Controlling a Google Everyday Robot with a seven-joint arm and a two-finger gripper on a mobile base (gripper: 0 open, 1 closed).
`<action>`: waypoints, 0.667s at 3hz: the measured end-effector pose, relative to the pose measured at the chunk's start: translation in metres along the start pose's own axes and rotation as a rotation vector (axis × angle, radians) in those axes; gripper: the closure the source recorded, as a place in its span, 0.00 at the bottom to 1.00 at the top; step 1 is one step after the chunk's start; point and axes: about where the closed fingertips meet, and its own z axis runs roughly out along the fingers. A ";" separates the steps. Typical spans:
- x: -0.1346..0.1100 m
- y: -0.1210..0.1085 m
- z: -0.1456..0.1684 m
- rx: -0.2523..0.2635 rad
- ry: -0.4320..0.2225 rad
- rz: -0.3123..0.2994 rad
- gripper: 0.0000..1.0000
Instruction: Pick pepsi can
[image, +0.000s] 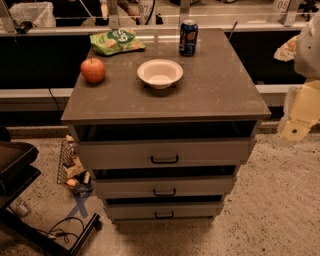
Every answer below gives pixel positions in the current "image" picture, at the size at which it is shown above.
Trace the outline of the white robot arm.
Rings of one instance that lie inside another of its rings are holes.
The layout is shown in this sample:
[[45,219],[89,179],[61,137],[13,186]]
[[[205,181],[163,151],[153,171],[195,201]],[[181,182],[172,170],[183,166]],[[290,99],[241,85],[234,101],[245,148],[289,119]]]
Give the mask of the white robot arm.
[[290,88],[278,133],[300,142],[320,120],[320,13],[317,12],[298,36],[278,48],[274,58],[294,61],[295,72],[306,78],[300,88]]

